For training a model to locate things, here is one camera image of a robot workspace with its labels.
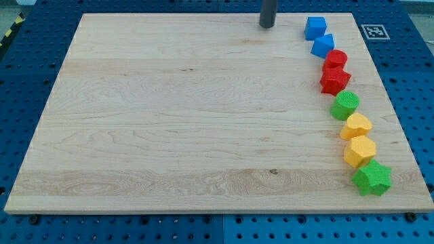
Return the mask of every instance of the black and yellow tape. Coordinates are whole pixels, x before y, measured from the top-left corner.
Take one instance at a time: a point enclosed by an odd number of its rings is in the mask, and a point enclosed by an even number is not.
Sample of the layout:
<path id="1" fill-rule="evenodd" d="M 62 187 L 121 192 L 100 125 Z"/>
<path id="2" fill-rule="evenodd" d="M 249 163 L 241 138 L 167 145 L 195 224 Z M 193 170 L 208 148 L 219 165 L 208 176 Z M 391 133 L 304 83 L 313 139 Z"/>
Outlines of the black and yellow tape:
<path id="1" fill-rule="evenodd" d="M 15 36 L 18 34 L 18 31 L 20 30 L 22 23 L 26 20 L 24 15 L 21 13 L 12 23 L 9 30 L 6 31 L 4 37 L 0 41 L 0 61 L 3 59 L 4 55 L 6 55 L 7 50 L 9 49 L 9 46 L 11 45 L 12 41 L 14 40 Z"/>

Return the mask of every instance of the red block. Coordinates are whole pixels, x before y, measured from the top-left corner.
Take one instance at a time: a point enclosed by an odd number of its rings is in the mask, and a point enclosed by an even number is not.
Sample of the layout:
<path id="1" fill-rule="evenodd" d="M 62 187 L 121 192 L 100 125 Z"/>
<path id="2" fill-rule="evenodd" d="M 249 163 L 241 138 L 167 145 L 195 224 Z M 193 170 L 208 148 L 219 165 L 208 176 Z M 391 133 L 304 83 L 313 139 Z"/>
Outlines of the red block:
<path id="1" fill-rule="evenodd" d="M 325 57 L 323 71 L 326 68 L 341 67 L 343 69 L 345 64 L 347 63 L 347 60 L 348 57 L 344 52 L 334 49 L 328 52 L 327 56 Z"/>
<path id="2" fill-rule="evenodd" d="M 323 86 L 321 93 L 336 96 L 340 91 L 345 89 L 350 78 L 351 75 L 343 71 L 341 67 L 326 68 L 319 81 Z"/>

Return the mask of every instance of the table surface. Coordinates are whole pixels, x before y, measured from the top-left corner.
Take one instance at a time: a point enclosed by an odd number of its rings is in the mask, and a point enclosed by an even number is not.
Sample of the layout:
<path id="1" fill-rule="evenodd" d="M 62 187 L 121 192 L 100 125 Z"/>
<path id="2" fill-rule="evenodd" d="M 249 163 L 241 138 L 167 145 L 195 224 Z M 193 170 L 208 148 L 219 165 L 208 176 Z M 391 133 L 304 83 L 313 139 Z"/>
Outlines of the table surface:
<path id="1" fill-rule="evenodd" d="M 11 214 L 387 213 L 433 203 L 350 14 L 324 14 L 394 187 L 360 197 L 307 14 L 85 14 Z"/>

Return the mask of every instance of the green cylinder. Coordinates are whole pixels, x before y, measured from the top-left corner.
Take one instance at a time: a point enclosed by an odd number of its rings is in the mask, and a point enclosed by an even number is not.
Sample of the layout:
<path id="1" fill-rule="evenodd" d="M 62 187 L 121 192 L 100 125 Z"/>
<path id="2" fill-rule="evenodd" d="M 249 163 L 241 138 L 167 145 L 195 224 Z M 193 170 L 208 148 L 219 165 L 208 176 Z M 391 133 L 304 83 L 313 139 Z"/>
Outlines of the green cylinder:
<path id="1" fill-rule="evenodd" d="M 335 119 L 345 121 L 359 106 L 359 97 L 351 91 L 341 91 L 336 96 L 330 113 Z"/>

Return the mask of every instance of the green block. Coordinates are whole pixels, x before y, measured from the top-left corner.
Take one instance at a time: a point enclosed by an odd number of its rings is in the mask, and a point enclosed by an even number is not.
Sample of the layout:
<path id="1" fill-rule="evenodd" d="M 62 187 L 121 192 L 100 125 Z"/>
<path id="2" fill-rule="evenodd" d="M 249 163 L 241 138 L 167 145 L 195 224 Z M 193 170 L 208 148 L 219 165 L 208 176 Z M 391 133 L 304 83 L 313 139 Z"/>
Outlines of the green block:
<path id="1" fill-rule="evenodd" d="M 351 91 L 341 91 L 336 95 L 330 113 L 335 119 L 345 121 L 358 106 L 359 97 L 356 94 Z"/>
<path id="2" fill-rule="evenodd" d="M 353 182 L 359 187 L 360 195 L 383 195 L 390 187 L 392 169 L 371 159 L 368 165 L 361 167 L 353 176 Z"/>

